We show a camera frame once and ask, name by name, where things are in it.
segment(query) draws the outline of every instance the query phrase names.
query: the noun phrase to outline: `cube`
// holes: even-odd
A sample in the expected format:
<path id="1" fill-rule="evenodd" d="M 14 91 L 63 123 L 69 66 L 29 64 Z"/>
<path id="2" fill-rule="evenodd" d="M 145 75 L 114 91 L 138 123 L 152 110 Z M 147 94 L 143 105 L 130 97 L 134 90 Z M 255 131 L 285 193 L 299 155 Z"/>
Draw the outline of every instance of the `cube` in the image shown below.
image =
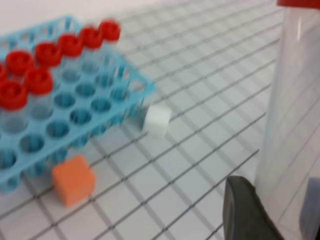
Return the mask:
<path id="1" fill-rule="evenodd" d="M 151 105 L 144 118 L 143 129 L 150 134 L 163 137 L 168 129 L 171 110 L 161 105 Z"/>
<path id="2" fill-rule="evenodd" d="M 52 170 L 53 186 L 66 207 L 87 198 L 95 189 L 96 176 L 82 155 L 67 160 Z"/>

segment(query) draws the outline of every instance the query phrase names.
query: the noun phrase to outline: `orange cube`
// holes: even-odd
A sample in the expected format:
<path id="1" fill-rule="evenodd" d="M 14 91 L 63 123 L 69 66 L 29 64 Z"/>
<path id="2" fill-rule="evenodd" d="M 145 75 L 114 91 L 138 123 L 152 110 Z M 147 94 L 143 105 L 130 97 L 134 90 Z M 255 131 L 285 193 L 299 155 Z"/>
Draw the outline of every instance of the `orange cube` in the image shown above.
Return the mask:
<path id="1" fill-rule="evenodd" d="M 52 181 L 56 193 L 65 206 L 88 197 L 95 189 L 96 176 L 82 155 L 65 161 L 52 170 Z"/>

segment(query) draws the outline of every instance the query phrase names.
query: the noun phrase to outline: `white foam cube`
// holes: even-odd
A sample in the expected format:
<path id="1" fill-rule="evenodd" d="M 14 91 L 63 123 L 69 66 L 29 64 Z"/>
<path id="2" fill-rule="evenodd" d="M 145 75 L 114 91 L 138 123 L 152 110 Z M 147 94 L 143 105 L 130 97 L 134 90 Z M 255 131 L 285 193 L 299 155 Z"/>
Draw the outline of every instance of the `white foam cube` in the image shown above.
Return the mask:
<path id="1" fill-rule="evenodd" d="M 163 137 L 168 129 L 171 110 L 161 105 L 151 105 L 146 112 L 143 130 L 149 134 Z"/>

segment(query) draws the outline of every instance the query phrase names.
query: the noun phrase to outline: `red cap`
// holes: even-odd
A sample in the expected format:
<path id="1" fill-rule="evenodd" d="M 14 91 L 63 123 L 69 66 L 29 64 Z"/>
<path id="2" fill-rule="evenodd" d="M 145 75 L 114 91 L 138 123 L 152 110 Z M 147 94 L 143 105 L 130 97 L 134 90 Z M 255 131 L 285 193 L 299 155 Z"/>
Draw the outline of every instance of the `red cap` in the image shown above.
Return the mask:
<path id="1" fill-rule="evenodd" d="M 82 28 L 79 37 L 82 39 L 83 45 L 90 49 L 100 48 L 104 41 L 102 32 L 93 26 Z"/>
<path id="2" fill-rule="evenodd" d="M 62 54 L 68 57 L 78 57 L 82 53 L 82 40 L 74 34 L 64 34 L 59 37 L 58 46 Z"/>
<path id="3" fill-rule="evenodd" d="M 0 81 L 5 80 L 7 77 L 6 67 L 0 63 Z"/>
<path id="4" fill-rule="evenodd" d="M 102 21 L 99 25 L 99 30 L 103 34 L 103 38 L 110 42 L 116 42 L 120 38 L 120 24 L 114 20 Z"/>
<path id="5" fill-rule="evenodd" d="M 61 49 L 53 42 L 42 42 L 35 47 L 36 60 L 46 67 L 56 67 L 61 63 Z"/>
<path id="6" fill-rule="evenodd" d="M 278 5 L 284 7 L 320 9 L 319 0 L 278 0 Z"/>
<path id="7" fill-rule="evenodd" d="M 53 78 L 45 68 L 34 68 L 26 71 L 23 83 L 33 95 L 47 95 L 54 88 Z"/>
<path id="8" fill-rule="evenodd" d="M 35 64 L 32 55 L 24 50 L 10 52 L 5 58 L 5 63 L 9 72 L 18 76 L 23 76 Z"/>
<path id="9" fill-rule="evenodd" d="M 27 90 L 17 81 L 0 82 L 0 107 L 16 111 L 27 105 Z"/>

